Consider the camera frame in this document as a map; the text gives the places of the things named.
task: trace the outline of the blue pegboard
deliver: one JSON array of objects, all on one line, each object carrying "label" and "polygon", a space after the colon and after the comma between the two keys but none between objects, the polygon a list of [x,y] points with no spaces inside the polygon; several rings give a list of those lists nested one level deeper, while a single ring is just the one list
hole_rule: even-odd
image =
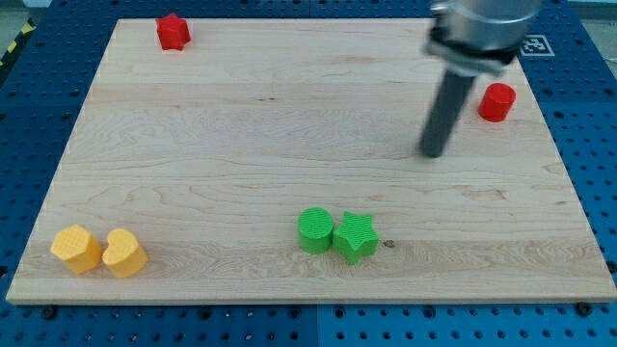
[{"label": "blue pegboard", "polygon": [[[420,0],[56,0],[0,89],[0,296],[110,38],[122,17],[425,17]],[[616,81],[566,2],[520,56],[585,213],[617,261]],[[617,304],[574,306],[43,307],[0,302],[0,346],[617,345]]]}]

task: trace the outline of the red star-shaped block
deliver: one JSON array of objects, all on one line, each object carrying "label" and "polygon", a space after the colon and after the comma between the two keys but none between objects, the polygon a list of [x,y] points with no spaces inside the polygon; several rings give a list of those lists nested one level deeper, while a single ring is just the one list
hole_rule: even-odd
[{"label": "red star-shaped block", "polygon": [[183,50],[184,44],[191,40],[186,20],[172,13],[163,18],[156,18],[156,33],[164,50]]}]

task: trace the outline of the yellow and black hazard tape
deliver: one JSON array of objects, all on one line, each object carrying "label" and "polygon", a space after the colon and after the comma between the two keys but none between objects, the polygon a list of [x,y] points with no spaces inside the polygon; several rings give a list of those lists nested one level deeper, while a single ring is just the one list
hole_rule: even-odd
[{"label": "yellow and black hazard tape", "polygon": [[17,34],[15,40],[9,44],[7,51],[2,56],[2,59],[0,59],[0,87],[9,77],[9,73],[11,73],[17,58],[23,51],[28,40],[32,37],[35,29],[36,26],[32,19],[28,19],[21,28],[21,31]]}]

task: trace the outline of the black metal rod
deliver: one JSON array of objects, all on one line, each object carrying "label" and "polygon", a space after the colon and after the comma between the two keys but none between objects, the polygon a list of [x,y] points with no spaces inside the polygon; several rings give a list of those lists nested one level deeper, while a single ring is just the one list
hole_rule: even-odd
[{"label": "black metal rod", "polygon": [[460,76],[449,69],[445,71],[420,138],[419,148],[422,154],[431,158],[442,155],[474,79],[474,76]]}]

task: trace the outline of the wood grain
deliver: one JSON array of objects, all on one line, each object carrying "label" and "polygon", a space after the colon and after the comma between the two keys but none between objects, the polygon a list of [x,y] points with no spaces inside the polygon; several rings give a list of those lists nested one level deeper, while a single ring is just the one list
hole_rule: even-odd
[{"label": "wood grain", "polygon": [[[615,285],[518,63],[503,123],[475,113],[444,157],[416,142],[441,78],[427,20],[190,21],[183,52],[121,20],[7,299],[37,305],[607,302]],[[305,254],[296,219],[371,213],[350,266]],[[134,278],[73,275],[48,248],[81,224],[130,229]]]}]

